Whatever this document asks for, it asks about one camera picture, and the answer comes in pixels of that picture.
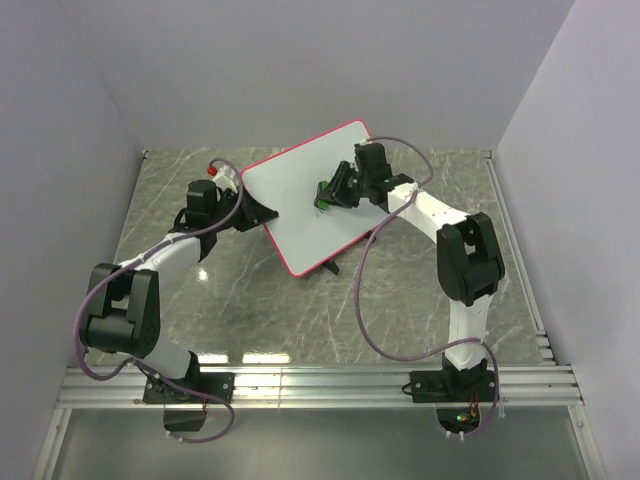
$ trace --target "red-bordered whiteboard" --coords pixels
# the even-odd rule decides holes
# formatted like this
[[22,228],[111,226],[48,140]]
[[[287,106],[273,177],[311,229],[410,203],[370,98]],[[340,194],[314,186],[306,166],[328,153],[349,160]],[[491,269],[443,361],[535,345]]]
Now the red-bordered whiteboard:
[[354,145],[370,137],[352,120],[242,170],[245,188],[280,216],[265,225],[280,258],[302,277],[360,240],[385,213],[363,200],[358,208],[313,206],[318,182],[329,181],[342,160],[354,160]]

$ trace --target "wire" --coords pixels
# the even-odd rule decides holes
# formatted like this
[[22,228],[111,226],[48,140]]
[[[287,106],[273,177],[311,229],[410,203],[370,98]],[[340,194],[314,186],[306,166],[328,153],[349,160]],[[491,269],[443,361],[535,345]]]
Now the wire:
[[382,222],[380,222],[373,229],[373,231],[371,232],[371,235],[369,236],[369,239],[367,240],[367,244],[365,245],[364,251],[362,252],[362,257],[360,258],[360,262],[358,263],[358,269],[356,271],[355,288],[354,288],[354,304],[355,304],[355,310],[356,310],[356,319],[358,321],[358,327],[360,327],[360,332],[362,333],[362,336],[364,337],[365,341],[376,353],[378,353],[379,355],[382,355],[385,358],[388,358],[389,360],[395,360],[397,362],[416,362],[419,360],[424,360],[425,358],[431,357],[433,355],[437,355],[438,353],[442,353],[445,350],[448,350],[452,347],[455,347],[457,345],[462,345],[465,343],[477,343],[482,345],[482,347],[487,351],[487,354],[491,358],[491,364],[493,366],[496,385],[495,385],[495,390],[493,395],[493,402],[491,403],[491,409],[489,411],[489,414],[480,423],[480,425],[478,425],[478,427],[475,430],[465,435],[465,437],[470,437],[486,428],[487,423],[495,415],[496,406],[498,405],[498,400],[500,399],[500,379],[499,379],[499,372],[498,372],[498,362],[496,360],[495,354],[489,348],[489,346],[479,338],[470,337],[470,338],[462,338],[459,340],[455,340],[453,342],[447,343],[446,345],[442,345],[441,347],[434,348],[432,350],[429,350],[424,353],[420,353],[418,355],[409,355],[409,356],[395,355],[392,353],[385,352],[382,348],[380,348],[374,342],[374,340],[371,338],[371,335],[369,335],[369,332],[367,332],[367,327],[365,326],[364,320],[362,318],[362,310],[360,308],[360,289],[362,285],[362,273],[364,271],[364,264],[367,260],[367,255],[369,255],[369,250],[371,249],[371,245],[373,245],[373,242],[375,242],[376,237],[378,236],[378,233],[380,233],[380,230],[382,230],[389,223],[391,223],[400,213],[402,213],[404,210],[409,208],[415,202],[420,189],[425,185],[427,185],[429,182],[431,182],[431,180],[433,180],[433,177],[434,177],[433,165],[431,165],[431,162],[429,161],[427,156],[412,143],[407,142],[406,140],[403,140],[398,137],[391,137],[386,135],[374,136],[367,139],[367,141],[369,142],[378,141],[378,140],[392,140],[395,142],[402,143],[407,147],[411,148],[414,152],[416,152],[420,156],[422,160],[424,160],[424,163],[427,165],[427,169],[429,170],[429,174],[424,180],[421,180],[420,182],[417,183],[417,188],[414,189],[413,193],[411,194],[411,198],[400,208],[396,209],[395,211],[387,215],[384,218],[384,220],[382,220]]
[[[233,173],[236,175],[236,177],[238,179],[240,179],[240,171],[237,169],[237,167],[233,163],[231,163],[229,160],[226,160],[224,158],[214,158],[213,160],[211,160],[209,162],[209,167],[213,166],[213,164],[217,163],[217,162],[220,162],[220,163],[223,163],[223,164],[227,165],[233,171]],[[110,380],[113,377],[115,377],[116,375],[118,375],[118,373],[120,373],[124,367],[126,367],[127,365],[133,363],[138,368],[140,368],[142,370],[145,370],[147,373],[150,373],[150,374],[154,375],[156,378],[159,378],[160,380],[162,380],[164,383],[166,383],[170,387],[175,388],[176,390],[178,390],[178,391],[180,391],[182,393],[185,393],[187,395],[193,395],[193,396],[202,398],[204,400],[208,400],[211,403],[217,403],[217,404],[224,405],[227,408],[227,410],[229,410],[229,413],[231,414],[231,418],[229,419],[229,423],[227,424],[227,426],[220,433],[218,433],[216,435],[213,435],[213,436],[207,437],[207,438],[201,438],[201,439],[188,439],[188,438],[182,438],[179,435],[174,434],[174,433],[170,434],[171,437],[176,438],[176,439],[178,439],[180,441],[183,441],[185,443],[204,443],[204,442],[209,442],[209,441],[212,441],[212,440],[216,440],[216,439],[220,438],[221,436],[223,436],[224,434],[226,434],[229,430],[231,430],[231,427],[233,426],[233,422],[235,420],[235,412],[233,411],[233,407],[231,407],[231,405],[227,401],[223,400],[222,398],[216,397],[215,395],[209,395],[209,394],[202,393],[202,392],[196,392],[195,390],[191,390],[189,388],[186,388],[186,387],[183,387],[181,385],[178,385],[177,383],[173,382],[171,379],[168,379],[168,378],[160,375],[159,372],[155,371],[153,368],[149,367],[144,362],[142,362],[142,361],[140,361],[138,359],[135,359],[133,357],[129,357],[129,358],[123,360],[122,363],[120,363],[120,365],[118,365],[112,372],[110,372],[110,373],[108,373],[106,375],[100,375],[100,374],[94,372],[93,370],[91,370],[89,365],[87,365],[87,362],[84,359],[85,350],[84,350],[84,346],[80,342],[80,325],[82,324],[82,319],[86,315],[87,308],[89,307],[89,304],[91,303],[91,301],[95,298],[95,296],[98,294],[98,292],[101,289],[106,287],[110,282],[112,282],[116,278],[124,275],[126,272],[128,272],[130,270],[133,270],[134,268],[136,268],[139,265],[143,264],[146,261],[146,259],[152,257],[153,255],[158,253],[160,250],[162,250],[165,247],[171,245],[172,243],[176,243],[176,242],[180,242],[180,241],[183,241],[183,240],[187,240],[189,238],[193,238],[193,237],[197,237],[197,236],[200,236],[200,235],[204,235],[206,233],[212,232],[212,231],[220,228],[222,225],[224,225],[226,222],[228,222],[233,217],[233,215],[238,211],[238,209],[240,208],[240,205],[242,203],[243,195],[244,195],[244,186],[242,185],[242,181],[240,180],[238,182],[238,199],[236,200],[236,203],[233,206],[233,208],[231,209],[231,211],[222,220],[220,220],[219,222],[215,223],[214,225],[210,225],[209,227],[203,228],[201,230],[197,230],[195,232],[186,233],[184,235],[180,235],[179,237],[174,237],[171,240],[163,240],[163,241],[157,243],[156,245],[154,245],[153,247],[151,247],[146,252],[138,255],[138,258],[136,258],[133,262],[125,265],[124,267],[119,268],[118,270],[116,270],[112,274],[110,274],[107,277],[105,277],[104,279],[102,279],[95,287],[93,287],[91,289],[91,291],[87,294],[87,296],[84,298],[84,300],[80,304],[80,308],[78,308],[78,312],[76,313],[76,316],[75,316],[75,319],[74,319],[74,323],[73,323],[73,347],[74,347],[73,349],[74,349],[76,362],[78,363],[78,367],[80,368],[80,370],[82,370],[84,372],[84,374],[87,375],[92,380],[96,380],[98,382],[104,382],[104,381]]]

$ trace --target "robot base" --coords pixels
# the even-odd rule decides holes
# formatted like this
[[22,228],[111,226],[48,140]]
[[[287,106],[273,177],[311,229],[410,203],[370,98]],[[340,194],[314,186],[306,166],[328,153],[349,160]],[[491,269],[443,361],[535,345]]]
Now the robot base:
[[[234,380],[234,373],[201,373],[197,386],[185,386],[231,402]],[[142,401],[151,405],[203,405],[203,408],[198,410],[165,410],[164,428],[169,432],[198,432],[207,417],[206,404],[201,398],[178,392],[153,377],[147,380]]]
[[487,360],[467,370],[456,369],[443,355],[442,370],[414,371],[402,392],[413,403],[466,403],[466,407],[437,408],[440,425],[451,433],[470,432],[480,424],[480,402],[493,402],[495,375]]

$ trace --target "gray marble surface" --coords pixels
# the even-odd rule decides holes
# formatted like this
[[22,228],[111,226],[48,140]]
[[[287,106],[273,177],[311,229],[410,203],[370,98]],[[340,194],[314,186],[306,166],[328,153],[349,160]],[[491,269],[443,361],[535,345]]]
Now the gray marble surface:
[[[206,178],[217,156],[246,166],[273,148],[152,150],[142,166],[124,226],[117,261],[159,241],[185,205],[187,184]],[[478,150],[427,150],[436,171],[429,193],[451,206],[484,211],[496,226],[506,264],[488,318],[488,343],[502,363],[537,363],[533,323],[515,268],[489,171]],[[405,149],[388,148],[395,172],[418,179],[426,171]],[[161,292],[162,332],[214,361],[294,364],[384,361],[364,342],[354,307],[354,273],[364,242],[340,254],[338,276],[319,269],[290,276],[263,228],[225,231],[200,264]],[[365,268],[363,315],[374,339],[387,351],[423,352],[446,342],[449,305],[436,278],[435,245],[397,220],[374,245]],[[92,363],[112,364],[92,352]]]

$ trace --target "robotic arm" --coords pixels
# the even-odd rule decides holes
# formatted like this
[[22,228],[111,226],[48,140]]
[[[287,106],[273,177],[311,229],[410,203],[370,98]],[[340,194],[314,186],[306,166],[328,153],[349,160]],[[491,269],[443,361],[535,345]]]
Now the robotic arm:
[[[449,297],[449,343],[468,338],[484,341],[489,306],[505,274],[488,215],[456,210],[421,190],[407,175],[394,175],[379,143],[356,145],[355,165],[343,161],[329,182],[320,182],[314,205],[321,209],[331,205],[353,208],[367,198],[389,213],[406,205],[414,195],[413,202],[397,216],[436,243],[438,280]],[[412,372],[409,385],[414,402],[458,403],[472,398],[477,406],[478,401],[491,401],[494,377],[487,371],[481,344],[451,347],[444,352],[442,363],[442,370],[435,374]],[[477,408],[475,412],[479,421]],[[469,431],[472,426],[457,423],[459,415],[454,415],[453,421],[443,412],[439,417],[450,431]]]
[[[278,216],[277,212],[259,204],[245,191],[236,213],[220,228],[174,243],[177,237],[215,225],[232,211],[239,195],[232,174],[231,170],[222,168],[213,181],[197,180],[189,184],[187,206],[180,210],[173,228],[165,236],[168,245],[110,282],[89,304],[79,332],[83,345],[106,353],[130,355],[182,387],[212,392],[215,386],[207,383],[200,373],[197,355],[161,335],[160,289],[184,270],[202,261],[215,246],[219,231],[235,228],[244,232]],[[119,265],[97,265],[91,274],[89,291],[111,273],[136,259]],[[230,394],[232,389],[224,386]],[[156,395],[157,403],[201,402],[161,382],[147,387],[150,392],[145,391],[145,396],[156,390],[160,393]],[[167,423],[165,418],[165,426],[170,430],[171,426]],[[184,423],[174,428],[178,429],[189,430],[184,428]]]

